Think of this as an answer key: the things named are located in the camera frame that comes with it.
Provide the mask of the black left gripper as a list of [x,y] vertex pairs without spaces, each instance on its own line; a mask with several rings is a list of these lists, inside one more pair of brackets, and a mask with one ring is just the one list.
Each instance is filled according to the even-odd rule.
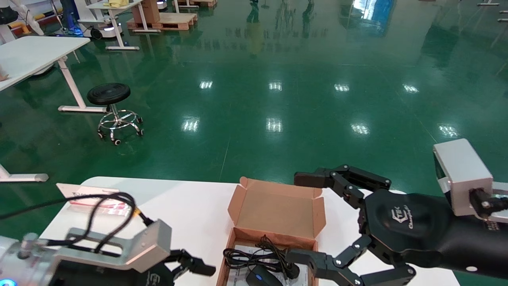
[[173,277],[187,272],[213,276],[216,267],[205,264],[184,249],[171,250],[169,263],[179,266],[170,271],[164,264],[157,264],[145,272],[117,270],[74,262],[61,262],[56,269],[57,286],[174,286]]

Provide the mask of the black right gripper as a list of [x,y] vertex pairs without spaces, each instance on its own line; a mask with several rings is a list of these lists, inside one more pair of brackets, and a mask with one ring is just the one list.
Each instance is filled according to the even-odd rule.
[[[314,278],[338,286],[406,286],[416,275],[408,264],[507,278],[507,226],[475,216],[455,216],[444,197],[395,194],[391,180],[350,165],[296,172],[294,184],[330,188],[354,209],[361,209],[363,235],[336,257],[290,248],[289,263],[307,265]],[[361,189],[374,192],[364,198]],[[373,242],[371,252],[393,269],[357,275],[349,266]]]

